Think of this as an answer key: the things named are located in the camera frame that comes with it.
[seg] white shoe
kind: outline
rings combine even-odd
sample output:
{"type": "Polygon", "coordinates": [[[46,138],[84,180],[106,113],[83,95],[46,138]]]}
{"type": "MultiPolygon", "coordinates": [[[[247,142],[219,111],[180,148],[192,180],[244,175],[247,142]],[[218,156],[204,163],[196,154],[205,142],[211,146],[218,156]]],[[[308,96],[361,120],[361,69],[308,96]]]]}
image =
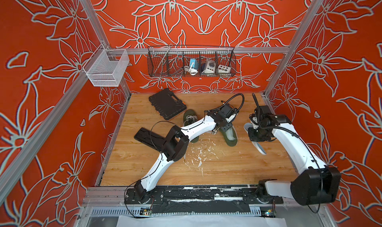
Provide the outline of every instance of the white shoe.
{"type": "MultiPolygon", "coordinates": [[[[246,123],[244,124],[244,130],[248,133],[248,129],[249,128],[253,128],[254,127],[254,124],[252,123],[246,123]]],[[[262,146],[258,143],[258,142],[255,142],[253,141],[252,144],[255,146],[255,148],[263,155],[266,155],[267,153],[265,152],[264,148],[262,148],[262,146]]]]}

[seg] wire basket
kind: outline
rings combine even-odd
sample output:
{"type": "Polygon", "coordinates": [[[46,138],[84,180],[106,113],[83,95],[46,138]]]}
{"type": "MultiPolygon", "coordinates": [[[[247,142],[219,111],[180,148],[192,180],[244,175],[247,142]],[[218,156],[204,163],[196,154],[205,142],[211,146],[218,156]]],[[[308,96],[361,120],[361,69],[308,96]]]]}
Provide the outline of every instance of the wire basket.
{"type": "Polygon", "coordinates": [[[236,74],[236,56],[233,47],[213,46],[150,46],[147,57],[151,77],[232,77],[236,74]],[[195,60],[194,71],[189,67],[195,60]]]}
{"type": "Polygon", "coordinates": [[[119,60],[116,57],[109,58],[106,51],[102,50],[94,64],[88,71],[85,70],[85,72],[93,86],[117,87],[122,80],[129,61],[126,50],[119,60]]]}

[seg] metal vent grille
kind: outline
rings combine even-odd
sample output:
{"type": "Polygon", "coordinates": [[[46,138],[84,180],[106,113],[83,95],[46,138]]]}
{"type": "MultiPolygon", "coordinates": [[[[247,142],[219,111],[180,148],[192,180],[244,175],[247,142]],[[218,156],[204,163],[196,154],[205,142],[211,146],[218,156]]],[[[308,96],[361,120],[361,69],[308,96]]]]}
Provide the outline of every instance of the metal vent grille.
{"type": "MultiPolygon", "coordinates": [[[[172,215],[232,215],[232,216],[261,216],[261,210],[258,206],[250,206],[250,212],[211,212],[211,213],[195,213],[195,212],[172,212],[172,213],[156,213],[151,215],[140,215],[139,212],[146,207],[128,207],[131,213],[137,217],[160,217],[160,216],[172,216],[172,215]]],[[[102,216],[120,216],[127,215],[130,213],[127,211],[126,207],[93,207],[91,216],[92,217],[102,217],[102,216]]]]}
{"type": "MultiPolygon", "coordinates": [[[[129,207],[130,212],[139,217],[150,217],[147,215],[140,215],[142,207],[129,207]]],[[[120,215],[131,215],[127,211],[126,207],[93,207],[91,216],[120,216],[120,215]]]]}

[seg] shoelace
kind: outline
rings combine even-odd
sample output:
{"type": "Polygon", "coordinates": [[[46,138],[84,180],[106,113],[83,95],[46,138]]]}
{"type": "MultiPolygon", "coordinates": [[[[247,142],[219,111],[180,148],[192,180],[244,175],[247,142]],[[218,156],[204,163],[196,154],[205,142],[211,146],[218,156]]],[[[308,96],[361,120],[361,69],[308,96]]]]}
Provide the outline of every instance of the shoelace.
{"type": "Polygon", "coordinates": [[[188,115],[186,116],[186,120],[184,121],[183,125],[186,125],[186,121],[188,122],[188,124],[190,125],[190,121],[193,120],[193,123],[196,122],[198,120],[198,118],[196,116],[193,116],[193,115],[188,115]]]}

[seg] shoe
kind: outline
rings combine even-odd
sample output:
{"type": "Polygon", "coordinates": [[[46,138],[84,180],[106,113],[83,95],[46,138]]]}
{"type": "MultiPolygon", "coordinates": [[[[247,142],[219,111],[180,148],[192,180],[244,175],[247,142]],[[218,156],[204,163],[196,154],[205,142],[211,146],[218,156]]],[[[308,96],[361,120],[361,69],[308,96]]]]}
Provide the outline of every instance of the shoe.
{"type": "MultiPolygon", "coordinates": [[[[252,123],[246,123],[244,124],[244,130],[248,133],[249,128],[253,128],[254,125],[252,123]]],[[[267,153],[265,152],[264,148],[258,143],[253,141],[252,144],[255,146],[255,148],[263,155],[266,155],[267,153]]]]}
{"type": "Polygon", "coordinates": [[[236,146],[236,144],[238,143],[238,138],[236,135],[236,129],[233,125],[227,131],[223,131],[221,128],[219,130],[223,134],[225,143],[227,143],[228,146],[236,146]]]}
{"type": "MultiPolygon", "coordinates": [[[[196,116],[196,112],[193,109],[188,109],[184,114],[183,114],[183,126],[188,126],[190,124],[193,124],[198,120],[198,117],[196,116]]],[[[199,140],[199,136],[196,138],[192,139],[192,143],[196,143],[199,140]]]]}

